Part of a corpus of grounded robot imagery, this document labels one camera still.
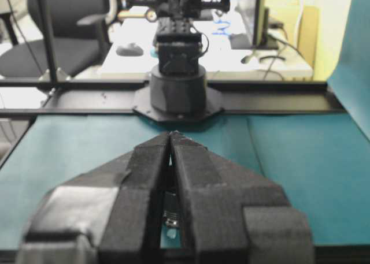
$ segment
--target monitor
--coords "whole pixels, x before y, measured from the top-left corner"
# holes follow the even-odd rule
[[[245,34],[230,36],[233,49],[263,48],[268,21],[265,17],[265,0],[238,0],[236,11],[240,13]]]

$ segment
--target robotic arm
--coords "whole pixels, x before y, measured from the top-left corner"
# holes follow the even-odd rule
[[[138,91],[134,109],[157,121],[197,121],[220,111],[220,94],[206,87],[206,72],[198,63],[205,51],[192,19],[204,9],[227,12],[230,0],[125,0],[125,6],[148,6],[158,17],[159,64],[151,71],[149,90]],[[143,105],[148,95],[150,105]]]

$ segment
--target gripper jaw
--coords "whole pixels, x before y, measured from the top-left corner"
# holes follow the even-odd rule
[[[160,231],[171,176],[182,248],[165,252]],[[314,263],[306,218],[281,186],[179,132],[50,191],[17,263],[172,263],[169,255],[177,263]]]

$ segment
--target chair backrest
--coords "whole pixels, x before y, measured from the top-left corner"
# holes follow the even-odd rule
[[[47,0],[55,37],[95,39],[93,26],[79,27],[77,21],[91,14],[109,11],[109,0]],[[28,11],[41,30],[37,0],[27,0]]]

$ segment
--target octagonal mounting plate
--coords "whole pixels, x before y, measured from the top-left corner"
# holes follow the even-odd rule
[[[206,93],[207,104],[203,113],[195,115],[173,114],[154,108],[150,103],[150,87],[145,87],[136,91],[133,110],[158,122],[198,122],[223,111],[222,94],[208,87]]]

